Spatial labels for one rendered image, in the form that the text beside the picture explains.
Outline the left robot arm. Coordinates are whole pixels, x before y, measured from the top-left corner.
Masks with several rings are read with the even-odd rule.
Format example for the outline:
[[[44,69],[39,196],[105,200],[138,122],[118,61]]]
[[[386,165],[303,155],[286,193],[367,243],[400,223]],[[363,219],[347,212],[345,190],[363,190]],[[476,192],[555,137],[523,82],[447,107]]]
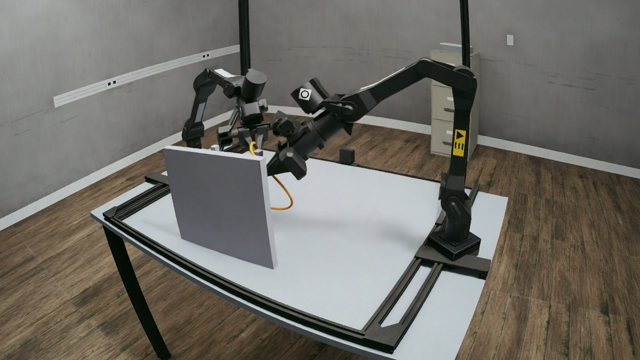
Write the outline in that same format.
[[[470,114],[478,86],[472,69],[465,65],[453,66],[429,57],[422,57],[397,73],[348,94],[329,95],[317,77],[314,77],[290,95],[307,115],[310,113],[314,115],[325,107],[326,110],[314,117],[311,122],[323,139],[329,141],[342,130],[351,136],[354,122],[361,120],[382,100],[425,78],[452,88],[454,100],[452,153],[448,172],[441,173],[438,200],[441,200],[441,208],[446,214],[443,232],[438,236],[456,248],[473,238],[469,234],[472,203],[465,192]],[[270,129],[286,135],[288,137],[286,141],[292,145],[306,131],[304,130],[305,122],[306,120],[297,121],[285,112],[277,111],[270,120]]]

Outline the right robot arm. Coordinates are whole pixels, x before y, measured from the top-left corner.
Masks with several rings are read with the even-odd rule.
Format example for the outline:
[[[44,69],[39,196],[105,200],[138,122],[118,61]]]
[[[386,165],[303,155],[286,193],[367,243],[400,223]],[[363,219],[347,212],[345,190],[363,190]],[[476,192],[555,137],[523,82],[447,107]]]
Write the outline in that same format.
[[[257,118],[263,122],[262,113],[268,111],[268,104],[266,98],[258,101],[258,97],[265,88],[266,80],[266,74],[254,68],[247,69],[246,76],[233,75],[219,65],[205,68],[201,74],[196,76],[193,82],[193,89],[196,95],[190,118],[186,120],[182,130],[182,140],[186,142],[187,148],[202,150],[201,137],[204,137],[205,129],[202,123],[202,116],[208,97],[215,91],[217,84],[223,88],[222,93],[227,98],[237,98],[237,110],[239,112],[241,108],[240,111],[242,112],[240,114],[242,126],[246,124],[245,121]]]

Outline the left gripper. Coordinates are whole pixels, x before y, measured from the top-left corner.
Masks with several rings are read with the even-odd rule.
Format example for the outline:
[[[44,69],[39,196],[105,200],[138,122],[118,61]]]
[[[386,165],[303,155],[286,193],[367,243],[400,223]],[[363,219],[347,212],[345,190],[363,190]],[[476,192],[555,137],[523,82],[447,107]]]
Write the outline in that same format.
[[[309,121],[305,131],[298,137],[292,145],[287,141],[286,137],[280,133],[281,137],[285,137],[284,141],[278,140],[278,148],[274,156],[266,164],[267,177],[276,174],[291,173],[299,181],[307,175],[306,161],[309,155],[318,148],[322,150],[327,141],[320,135],[313,123]]]

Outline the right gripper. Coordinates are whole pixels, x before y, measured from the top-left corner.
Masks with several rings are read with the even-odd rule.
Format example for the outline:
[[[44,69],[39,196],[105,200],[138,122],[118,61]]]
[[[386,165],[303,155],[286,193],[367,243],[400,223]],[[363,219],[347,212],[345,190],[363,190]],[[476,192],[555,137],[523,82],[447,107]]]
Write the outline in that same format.
[[[238,145],[244,146],[250,152],[250,144],[253,142],[250,135],[257,134],[257,149],[262,150],[265,141],[269,141],[270,121],[262,123],[259,118],[253,120],[247,120],[241,122],[241,108],[238,109],[238,118],[241,126],[237,126],[237,129],[232,130],[231,125],[218,127],[217,139],[219,147],[228,147],[233,144],[233,138],[238,138]],[[244,123],[242,125],[242,123]],[[221,134],[223,133],[223,134]]]

